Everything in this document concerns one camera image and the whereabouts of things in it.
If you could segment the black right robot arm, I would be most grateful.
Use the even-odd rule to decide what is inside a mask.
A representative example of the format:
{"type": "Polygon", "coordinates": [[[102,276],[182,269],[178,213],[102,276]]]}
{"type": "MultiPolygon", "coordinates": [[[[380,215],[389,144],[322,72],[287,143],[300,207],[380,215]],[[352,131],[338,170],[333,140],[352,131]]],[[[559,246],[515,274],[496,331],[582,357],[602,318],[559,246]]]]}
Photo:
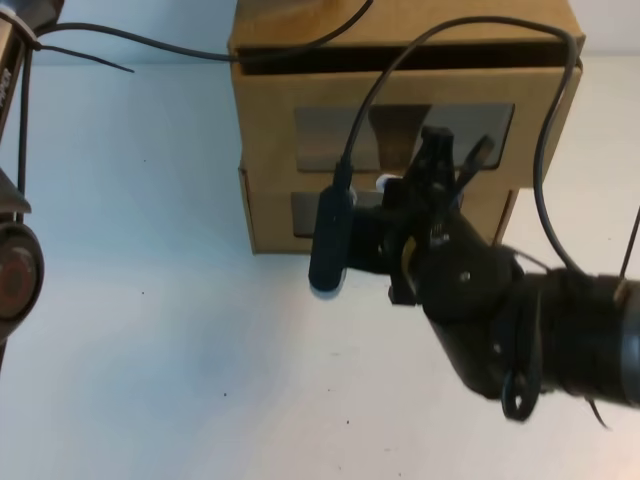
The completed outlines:
{"type": "Polygon", "coordinates": [[[485,240],[460,197],[493,148],[482,137],[461,169],[453,134],[426,127],[380,205],[358,208],[351,268],[390,278],[390,301],[420,307],[462,383],[523,421],[541,394],[639,403],[639,285],[568,268],[528,273],[485,240]]]}

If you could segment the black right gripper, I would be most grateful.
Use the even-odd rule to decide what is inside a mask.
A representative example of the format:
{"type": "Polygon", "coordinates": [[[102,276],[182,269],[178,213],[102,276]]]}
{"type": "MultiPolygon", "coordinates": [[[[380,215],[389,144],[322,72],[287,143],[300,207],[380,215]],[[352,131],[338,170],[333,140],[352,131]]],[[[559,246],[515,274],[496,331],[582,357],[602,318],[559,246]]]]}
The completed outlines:
{"type": "Polygon", "coordinates": [[[440,186],[393,178],[380,205],[355,208],[346,265],[387,276],[391,303],[422,309],[463,385],[496,400],[512,354],[498,332],[518,322],[524,272],[513,253],[488,243],[459,208],[494,141],[478,140],[455,182],[452,131],[424,126],[421,139],[412,179],[440,186]],[[441,187],[454,183],[455,202],[441,187]]]}

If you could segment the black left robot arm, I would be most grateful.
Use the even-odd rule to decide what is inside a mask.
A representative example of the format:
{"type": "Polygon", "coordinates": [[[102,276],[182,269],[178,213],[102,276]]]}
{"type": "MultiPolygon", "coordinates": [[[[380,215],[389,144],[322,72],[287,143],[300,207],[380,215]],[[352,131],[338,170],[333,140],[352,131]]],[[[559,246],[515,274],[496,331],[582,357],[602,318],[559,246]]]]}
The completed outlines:
{"type": "Polygon", "coordinates": [[[20,95],[16,171],[1,173],[1,350],[33,310],[43,287],[45,262],[38,238],[24,223],[32,212],[26,198],[29,84],[37,33],[59,20],[62,1],[1,3],[1,126],[14,95],[20,95]]]}

